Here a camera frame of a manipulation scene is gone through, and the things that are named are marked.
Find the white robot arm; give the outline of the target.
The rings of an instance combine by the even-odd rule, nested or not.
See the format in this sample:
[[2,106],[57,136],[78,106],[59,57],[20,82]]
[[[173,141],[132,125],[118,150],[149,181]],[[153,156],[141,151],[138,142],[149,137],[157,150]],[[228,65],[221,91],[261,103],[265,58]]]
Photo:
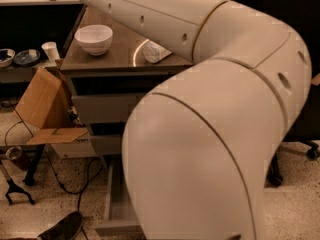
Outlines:
[[148,240],[264,240],[268,166],[311,61],[287,24],[230,0],[80,0],[186,59],[129,116],[123,171]]

